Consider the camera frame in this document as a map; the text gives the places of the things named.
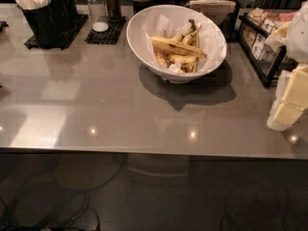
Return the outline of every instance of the black rubber mat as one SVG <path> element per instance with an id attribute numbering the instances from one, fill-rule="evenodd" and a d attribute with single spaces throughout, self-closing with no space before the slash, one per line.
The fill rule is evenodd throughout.
<path id="1" fill-rule="evenodd" d="M 62 50 L 69 47 L 71 42 L 73 42 L 78 35 L 79 31 L 85 25 L 88 20 L 87 14 L 77 14 L 76 17 L 71 19 L 71 27 L 69 30 L 62 32 L 62 40 L 59 41 L 56 45 L 49 47 L 51 48 L 61 48 Z M 31 48 L 39 48 L 39 43 L 35 36 L 31 36 L 24 45 L 27 46 L 28 49 Z"/>
<path id="2" fill-rule="evenodd" d="M 119 22 L 109 22 L 109 29 L 105 32 L 91 30 L 85 42 L 91 44 L 116 44 L 125 22 L 126 19 L 123 16 Z"/>
<path id="3" fill-rule="evenodd" d="M 0 21 L 0 32 L 2 31 L 4 27 L 8 27 L 8 26 L 9 25 L 6 21 Z"/>

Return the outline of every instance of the bowl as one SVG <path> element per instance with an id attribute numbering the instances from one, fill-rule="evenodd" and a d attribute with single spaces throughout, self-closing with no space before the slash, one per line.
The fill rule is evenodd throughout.
<path id="1" fill-rule="evenodd" d="M 184 31 L 190 27 L 190 18 L 202 25 L 199 48 L 207 57 L 199 60 L 196 72 L 175 73 L 158 64 L 150 37 L 161 36 L 164 30 L 170 37 Z M 225 59 L 227 51 L 225 37 L 211 19 L 203 13 L 176 5 L 158 5 L 136 13 L 127 25 L 126 37 L 132 51 L 149 70 L 174 84 L 188 83 L 214 71 Z"/>

